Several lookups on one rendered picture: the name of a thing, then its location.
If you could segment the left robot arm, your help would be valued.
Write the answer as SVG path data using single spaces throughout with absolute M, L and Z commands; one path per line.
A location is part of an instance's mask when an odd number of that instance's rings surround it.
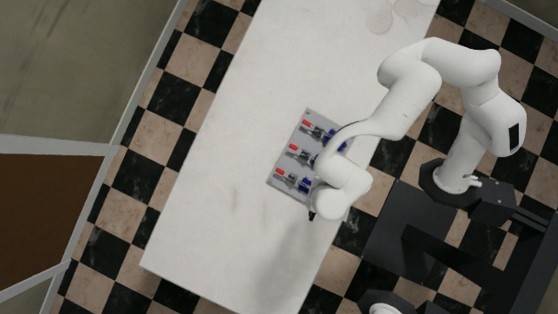
M 373 304 L 370 314 L 401 314 L 397 309 L 388 304 Z

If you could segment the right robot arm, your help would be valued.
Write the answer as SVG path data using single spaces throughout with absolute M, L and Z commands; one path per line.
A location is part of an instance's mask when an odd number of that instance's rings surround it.
M 370 190 L 373 178 L 338 148 L 359 135 L 401 140 L 442 81 L 464 87 L 460 90 L 466 112 L 443 165 L 433 171 L 433 181 L 451 194 L 481 187 L 471 174 L 486 150 L 497 157 L 514 154 L 526 132 L 526 111 L 498 86 L 500 65 L 494 49 L 477 51 L 441 38 L 426 38 L 389 55 L 377 72 L 388 93 L 369 118 L 336 131 L 315 159 L 313 170 L 326 182 L 310 192 L 313 209 L 325 221 L 346 222 L 350 206 Z

